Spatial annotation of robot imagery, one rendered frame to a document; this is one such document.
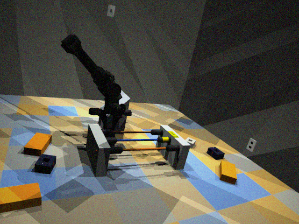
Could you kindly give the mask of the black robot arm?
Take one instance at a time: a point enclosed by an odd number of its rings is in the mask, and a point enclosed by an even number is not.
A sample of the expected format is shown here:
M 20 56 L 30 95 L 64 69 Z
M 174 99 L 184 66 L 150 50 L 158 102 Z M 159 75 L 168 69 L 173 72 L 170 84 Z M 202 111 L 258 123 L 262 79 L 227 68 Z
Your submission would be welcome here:
M 114 75 L 96 65 L 96 63 L 82 49 L 81 41 L 75 34 L 70 34 L 64 38 L 61 43 L 64 50 L 67 53 L 75 55 L 83 66 L 91 73 L 93 82 L 98 86 L 97 88 L 104 96 L 113 98 L 118 97 L 118 100 L 122 98 L 121 87 L 115 83 Z M 121 112 L 125 112 L 126 105 L 119 104 L 118 100 L 116 100 L 115 103 L 111 103 L 111 100 L 108 100 L 106 111 L 109 112 L 110 115 L 121 115 Z

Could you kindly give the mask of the orange rectangular block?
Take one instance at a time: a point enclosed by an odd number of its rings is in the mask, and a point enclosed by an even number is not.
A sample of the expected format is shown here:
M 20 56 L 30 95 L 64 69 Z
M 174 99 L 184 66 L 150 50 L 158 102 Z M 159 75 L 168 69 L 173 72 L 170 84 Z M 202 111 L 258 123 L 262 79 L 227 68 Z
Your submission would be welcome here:
M 24 154 L 41 156 L 52 142 L 52 135 L 36 133 L 25 145 Z
M 235 164 L 221 161 L 220 163 L 220 180 L 235 185 L 237 180 Z
M 39 183 L 0 188 L 0 213 L 42 205 Z

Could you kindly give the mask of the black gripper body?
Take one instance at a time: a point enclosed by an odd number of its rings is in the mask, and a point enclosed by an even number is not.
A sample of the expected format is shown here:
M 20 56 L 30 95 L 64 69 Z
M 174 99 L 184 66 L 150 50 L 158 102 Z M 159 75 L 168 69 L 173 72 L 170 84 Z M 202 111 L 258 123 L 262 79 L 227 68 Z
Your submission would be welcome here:
M 118 100 L 118 97 L 105 97 L 105 107 L 104 110 L 101 110 L 100 108 L 89 108 L 90 115 L 100 115 L 100 116 L 106 116 L 106 114 L 109 114 L 109 112 L 106 111 L 106 105 L 108 100 L 111 100 L 111 103 L 115 103 L 116 100 Z M 129 109 L 126 109 L 125 112 L 121 112 L 121 115 L 114 115 L 114 116 L 122 116 L 124 114 L 125 116 L 132 116 L 132 112 Z

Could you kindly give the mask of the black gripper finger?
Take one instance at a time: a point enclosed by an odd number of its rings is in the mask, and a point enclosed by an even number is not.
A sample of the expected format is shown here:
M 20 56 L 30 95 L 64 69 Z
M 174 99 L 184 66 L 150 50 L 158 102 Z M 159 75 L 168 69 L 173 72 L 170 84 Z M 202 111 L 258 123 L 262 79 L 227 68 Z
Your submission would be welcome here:
M 101 117 L 104 128 L 107 129 L 107 116 L 100 116 L 100 115 L 98 115 L 98 116 Z
M 120 118 L 122 118 L 122 116 L 114 116 L 114 115 L 113 115 L 113 120 L 112 120 L 112 130 L 113 130 L 113 131 L 114 131 L 115 126 L 116 126 L 116 124 L 117 124 L 117 122 L 118 122 L 118 120 L 119 120 Z

